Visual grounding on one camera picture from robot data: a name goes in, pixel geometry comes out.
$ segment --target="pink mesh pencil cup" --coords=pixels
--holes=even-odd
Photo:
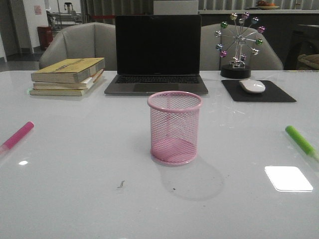
[[[164,164],[191,162],[197,155],[201,97],[183,91],[151,95],[151,154]]]

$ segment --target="yellow book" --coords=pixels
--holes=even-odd
[[[90,77],[88,80],[93,80],[91,84],[87,85],[84,89],[30,89],[31,96],[83,96],[92,86],[99,80],[103,70],[99,71],[95,76]]]
[[[34,82],[34,90],[84,90],[89,89],[94,82],[103,73],[103,69],[99,70],[95,75],[81,81],[79,83],[55,83],[55,82]]]
[[[65,59],[31,73],[34,82],[79,83],[105,68],[105,59]]]

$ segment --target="white table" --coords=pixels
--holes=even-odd
[[[0,73],[0,143],[35,124],[0,161],[1,239],[319,238],[319,163],[285,132],[318,150],[318,72],[252,72],[296,103],[234,102],[219,72],[201,72],[198,156],[178,167],[152,160],[146,96],[104,95],[116,72],[83,97],[29,96],[30,73]],[[277,191],[271,165],[314,189]]]

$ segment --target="black screen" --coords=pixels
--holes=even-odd
[[[198,74],[200,15],[116,17],[119,74]]]

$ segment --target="black mouse pad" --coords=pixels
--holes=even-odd
[[[234,101],[241,102],[296,102],[294,98],[271,81],[261,81],[266,89],[263,93],[247,93],[241,88],[239,80],[222,80]]]

